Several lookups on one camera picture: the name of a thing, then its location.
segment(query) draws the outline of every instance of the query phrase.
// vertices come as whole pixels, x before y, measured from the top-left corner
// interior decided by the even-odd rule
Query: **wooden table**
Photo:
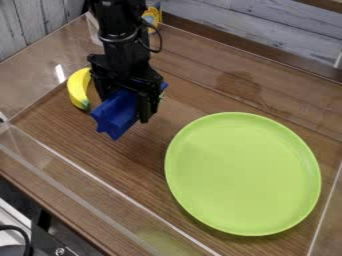
[[[32,165],[6,158],[1,163],[1,174],[106,254],[153,254],[144,244],[126,239],[118,222],[129,226],[137,237],[149,237],[145,240],[153,240],[152,245],[156,237],[168,241],[163,249],[167,247],[171,253],[161,255],[175,255],[175,247],[183,248],[184,253],[179,255],[209,255],[209,252],[232,256],[306,255],[340,164],[342,87],[168,26],[163,26],[161,32],[164,51],[153,55],[151,63],[161,72],[169,88],[149,124],[136,124],[113,142],[94,132],[96,124],[89,115],[72,107],[61,84],[12,119],[12,124],[80,168],[50,156],[50,152],[42,153],[41,145],[24,146],[32,143],[25,139],[17,147],[26,148],[18,151],[24,158],[33,159]],[[21,57],[14,57],[14,63],[22,58],[21,65],[29,58],[48,59],[53,64],[45,66],[40,74],[32,75],[25,85],[18,78],[9,86],[4,83],[6,75],[1,81],[5,90],[14,99],[22,97],[24,101],[33,101],[38,91],[32,89],[33,95],[24,95],[16,90],[45,85],[49,88],[42,88],[49,91],[56,83],[48,85],[45,81],[57,74],[56,66],[69,65],[65,71],[69,74],[85,65],[85,55],[98,51],[89,42],[81,17],[26,49]],[[10,71],[10,65],[0,72]],[[28,65],[28,69],[34,70],[34,67]],[[89,88],[89,98],[96,106],[98,98],[93,87]],[[22,109],[21,106],[10,108],[9,101],[6,106],[12,115]],[[319,161],[323,186],[318,206],[297,226],[273,236],[237,237],[209,229],[181,210],[165,184],[163,160],[172,137],[192,120],[223,111],[259,114],[284,124],[303,138]],[[44,164],[36,160],[41,155],[46,160]],[[151,220],[145,217],[148,214],[139,215],[139,209],[126,210],[125,196],[112,188],[159,217],[151,215]],[[165,222],[185,232],[197,245],[188,243],[179,232],[173,234],[173,227],[169,229]],[[163,237],[168,232],[176,239]]]

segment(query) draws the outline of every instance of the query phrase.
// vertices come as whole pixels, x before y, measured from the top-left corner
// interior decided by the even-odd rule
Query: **yellow object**
[[[66,83],[70,103],[82,110],[89,110],[90,104],[86,97],[86,89],[90,81],[90,69],[76,71]]]
[[[143,14],[143,18],[149,24],[152,24],[157,28],[159,22],[161,22],[161,8],[148,6],[148,9]],[[155,30],[152,28],[148,28],[148,33],[155,33]]]

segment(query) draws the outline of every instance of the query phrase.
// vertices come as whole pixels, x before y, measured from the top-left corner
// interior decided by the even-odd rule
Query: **black cable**
[[[163,37],[161,37],[160,31],[159,31],[159,29],[156,28],[156,26],[152,25],[151,23],[148,23],[143,18],[141,18],[141,23],[143,23],[144,26],[147,26],[148,28],[152,28],[152,29],[155,30],[155,32],[156,32],[156,34],[157,34],[157,36],[159,36],[159,42],[160,42],[160,43],[159,43],[159,49],[157,49],[157,50],[151,49],[151,48],[143,43],[143,41],[141,41],[140,38],[137,38],[137,41],[139,41],[139,43],[143,45],[143,47],[144,47],[149,52],[159,53],[159,52],[161,52],[161,50],[163,50]]]
[[[0,231],[5,231],[5,230],[14,230],[21,234],[21,236],[24,237],[24,241],[25,241],[25,250],[24,250],[22,256],[29,256],[30,245],[29,245],[29,238],[28,238],[28,235],[26,235],[25,231],[21,228],[16,227],[16,226],[1,225],[0,226]]]

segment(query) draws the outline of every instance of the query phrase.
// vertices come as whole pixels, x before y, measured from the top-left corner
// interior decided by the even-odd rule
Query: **green plate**
[[[209,115],[183,128],[167,150],[165,177],[187,212],[244,236],[296,225],[320,193],[319,166],[303,140],[247,113]]]

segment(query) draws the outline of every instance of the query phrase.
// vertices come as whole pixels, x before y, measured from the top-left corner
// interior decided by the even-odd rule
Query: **plate rim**
[[[247,117],[252,117],[252,118],[257,118],[257,119],[261,119],[263,121],[267,121],[269,123],[272,123],[277,128],[280,128],[281,130],[284,130],[285,132],[288,132],[291,134],[291,136],[293,136],[293,138],[297,140],[297,142],[302,144],[302,146],[306,148],[306,151],[310,155],[310,158],[312,158],[312,163],[314,163],[314,172],[316,172],[316,194],[315,196],[312,197],[314,198],[314,202],[312,204],[310,205],[310,207],[307,207],[304,213],[296,218],[296,220],[285,225],[281,229],[273,229],[272,231],[268,231],[268,232],[235,232],[235,231],[228,231],[227,229],[223,229],[220,228],[219,226],[215,225],[215,223],[208,223],[205,220],[203,220],[201,218],[199,217],[195,217],[193,214],[188,211],[188,209],[184,207],[183,203],[180,202],[180,200],[177,199],[176,197],[176,193],[172,189],[172,185],[169,182],[169,155],[171,155],[171,149],[172,147],[175,147],[175,144],[177,143],[177,140],[179,140],[179,137],[183,135],[184,132],[187,132],[188,129],[191,129],[191,127],[199,123],[199,122],[203,122],[203,120],[205,119],[209,119],[209,118],[215,118],[217,116],[232,116],[232,115],[237,115],[237,116],[247,116]],[[204,225],[207,225],[208,227],[213,228],[215,230],[219,230],[224,233],[228,233],[228,234],[232,234],[232,235],[239,235],[239,236],[251,236],[251,237],[255,237],[255,236],[268,236],[268,235],[273,235],[273,234],[277,234],[285,230],[288,230],[289,228],[292,228],[293,226],[296,226],[306,218],[307,216],[310,215],[310,213],[312,212],[316,204],[318,204],[318,200],[319,200],[319,197],[320,197],[320,192],[322,192],[322,173],[320,173],[320,167],[319,167],[319,163],[318,163],[318,160],[316,160],[316,157],[311,151],[311,148],[308,147],[308,145],[306,144],[304,140],[300,138],[300,136],[288,128],[285,127],[283,124],[280,124],[279,122],[273,121],[272,119],[264,117],[264,116],[260,116],[260,115],[256,115],[256,114],[251,114],[251,113],[247,113],[247,112],[219,112],[219,113],[215,113],[215,114],[208,114],[197,119],[195,119],[193,121],[191,121],[180,130],[179,132],[176,133],[176,135],[173,136],[172,138],[172,141],[168,145],[168,148],[167,148],[167,152],[165,152],[165,158],[164,158],[164,174],[165,174],[165,181],[167,181],[167,185],[168,185],[168,188],[169,188],[169,191],[171,191],[171,194],[177,202],[177,204],[181,206],[181,208],[185,210],[185,212],[189,214],[189,216],[192,218],[195,218],[200,223],[203,223]]]

